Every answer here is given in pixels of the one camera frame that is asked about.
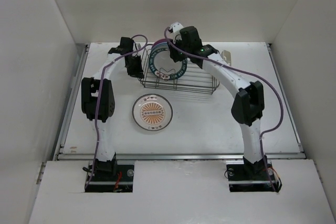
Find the white flower pattern plate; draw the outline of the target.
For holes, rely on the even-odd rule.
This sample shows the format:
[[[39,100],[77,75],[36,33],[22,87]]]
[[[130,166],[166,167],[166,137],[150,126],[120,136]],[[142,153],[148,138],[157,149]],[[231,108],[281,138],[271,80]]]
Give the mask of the white flower pattern plate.
[[[162,42],[162,43],[154,45],[151,48],[150,56],[154,57],[157,54],[160,54],[160,53],[166,52],[166,51],[170,52],[169,46],[166,42]]]

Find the green rim lettered plate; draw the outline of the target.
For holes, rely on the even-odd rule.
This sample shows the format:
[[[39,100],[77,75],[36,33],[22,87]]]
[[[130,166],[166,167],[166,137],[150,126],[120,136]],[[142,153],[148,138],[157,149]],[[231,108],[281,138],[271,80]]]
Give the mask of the green rim lettered plate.
[[[154,57],[149,56],[149,70],[158,78],[170,81],[182,77],[187,70],[187,60],[174,62],[170,52],[162,52]]]

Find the wire dish rack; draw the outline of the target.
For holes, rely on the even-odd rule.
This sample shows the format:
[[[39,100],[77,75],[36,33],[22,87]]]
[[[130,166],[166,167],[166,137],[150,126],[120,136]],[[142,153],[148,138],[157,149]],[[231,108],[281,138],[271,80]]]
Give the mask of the wire dish rack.
[[[219,82],[211,74],[205,72],[198,65],[187,58],[187,70],[185,74],[176,80],[165,81],[155,76],[149,70],[149,55],[152,45],[142,53],[142,67],[144,78],[139,82],[146,88],[185,91],[194,93],[213,94],[219,87]]]

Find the orange sunburst plate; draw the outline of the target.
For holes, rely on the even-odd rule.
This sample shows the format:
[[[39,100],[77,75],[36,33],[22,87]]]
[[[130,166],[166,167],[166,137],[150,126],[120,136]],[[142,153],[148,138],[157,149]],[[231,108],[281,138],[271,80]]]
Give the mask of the orange sunburst plate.
[[[165,129],[171,123],[173,108],[162,95],[145,94],[134,102],[132,117],[140,128],[156,132]]]

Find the pink plate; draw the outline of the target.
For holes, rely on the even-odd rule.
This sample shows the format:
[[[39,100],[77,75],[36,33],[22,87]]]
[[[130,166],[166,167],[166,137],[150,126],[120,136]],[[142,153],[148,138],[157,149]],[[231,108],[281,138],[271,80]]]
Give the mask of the pink plate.
[[[155,48],[156,46],[161,46],[161,45],[164,45],[164,46],[167,46],[167,40],[166,39],[159,39],[158,41],[156,41],[153,45],[152,45],[152,48]]]

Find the blue plate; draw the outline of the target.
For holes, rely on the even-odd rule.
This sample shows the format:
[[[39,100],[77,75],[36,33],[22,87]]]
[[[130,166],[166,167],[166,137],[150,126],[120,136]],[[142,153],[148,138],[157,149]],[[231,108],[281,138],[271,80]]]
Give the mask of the blue plate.
[[[166,50],[168,48],[168,44],[166,41],[157,41],[156,43],[153,44],[151,50],[156,51],[159,49],[164,49]]]

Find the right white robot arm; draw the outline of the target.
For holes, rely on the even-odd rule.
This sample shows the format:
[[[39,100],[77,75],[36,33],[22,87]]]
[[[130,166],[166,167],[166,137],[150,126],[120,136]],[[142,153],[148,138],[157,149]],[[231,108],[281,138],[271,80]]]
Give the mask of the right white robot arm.
[[[260,81],[248,81],[240,73],[248,74],[227,64],[219,51],[204,45],[195,27],[174,23],[164,31],[171,58],[180,61],[189,58],[199,68],[215,77],[232,95],[231,114],[239,124],[244,144],[244,175],[250,179],[259,176],[265,159],[261,135],[261,117],[265,108],[264,87]]]

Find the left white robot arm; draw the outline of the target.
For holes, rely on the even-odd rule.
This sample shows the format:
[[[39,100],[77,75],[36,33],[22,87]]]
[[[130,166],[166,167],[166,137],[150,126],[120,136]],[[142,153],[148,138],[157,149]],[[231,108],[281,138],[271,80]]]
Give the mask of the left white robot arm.
[[[119,45],[108,51],[107,59],[98,72],[81,81],[81,110],[93,122],[97,135],[91,173],[99,173],[105,180],[114,179],[118,172],[109,126],[116,107],[112,79],[123,68],[132,78],[144,78],[138,55],[144,47],[135,45],[136,37],[121,37]]]

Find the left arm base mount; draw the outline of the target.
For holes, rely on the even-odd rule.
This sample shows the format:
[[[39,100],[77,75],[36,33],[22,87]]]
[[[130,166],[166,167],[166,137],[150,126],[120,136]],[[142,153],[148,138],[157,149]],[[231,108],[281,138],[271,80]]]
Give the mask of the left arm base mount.
[[[86,193],[131,193],[133,192],[134,165],[111,161],[95,160],[82,168],[86,173]]]

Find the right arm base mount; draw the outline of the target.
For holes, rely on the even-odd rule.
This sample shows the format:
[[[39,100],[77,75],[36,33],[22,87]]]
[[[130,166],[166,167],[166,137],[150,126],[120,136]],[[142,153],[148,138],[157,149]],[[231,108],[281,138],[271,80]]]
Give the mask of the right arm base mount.
[[[228,161],[224,176],[228,179],[229,191],[238,192],[273,192],[282,189],[282,181],[266,159],[251,163],[247,159]]]

